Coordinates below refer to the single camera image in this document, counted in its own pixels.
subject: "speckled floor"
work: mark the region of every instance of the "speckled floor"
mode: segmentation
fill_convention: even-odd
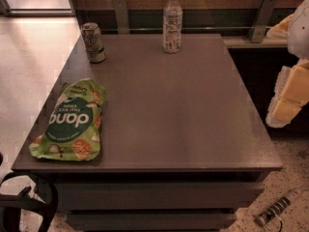
[[[73,17],[34,19],[0,15],[0,151],[4,156],[1,176],[10,171],[78,37],[79,29]],[[254,216],[290,189],[309,186],[309,140],[276,139],[273,143],[284,163],[283,170],[267,177],[265,191],[249,208],[239,209],[238,220],[222,232],[279,231],[278,218],[261,228],[254,222]],[[15,180],[4,185],[1,192],[16,193],[28,183],[31,184],[30,180],[25,178]],[[308,214],[309,191],[281,215],[282,231],[308,232]],[[58,213],[49,231],[74,231],[65,219],[65,214]],[[35,232],[38,224],[38,216],[24,212],[20,230]]]

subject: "can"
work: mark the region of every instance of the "can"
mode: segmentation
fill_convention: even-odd
[[[81,26],[81,35],[89,62],[99,63],[105,60],[106,55],[98,25],[94,22],[83,24]]]

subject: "bottle label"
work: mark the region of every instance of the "bottle label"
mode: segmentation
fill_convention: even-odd
[[[167,52],[176,52],[181,48],[183,12],[164,12],[163,16],[163,48]]]

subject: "snack bag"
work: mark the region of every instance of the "snack bag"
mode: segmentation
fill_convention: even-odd
[[[92,160],[100,150],[100,106],[105,90],[92,79],[64,84],[43,135],[29,146],[36,158]]]

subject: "drawer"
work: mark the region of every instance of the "drawer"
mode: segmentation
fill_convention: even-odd
[[[161,211],[101,212],[69,214],[67,223],[75,230],[102,231],[193,231],[229,227],[236,220],[234,214],[208,214],[203,212],[171,213]]]
[[[61,184],[58,210],[205,209],[247,207],[260,183]]]

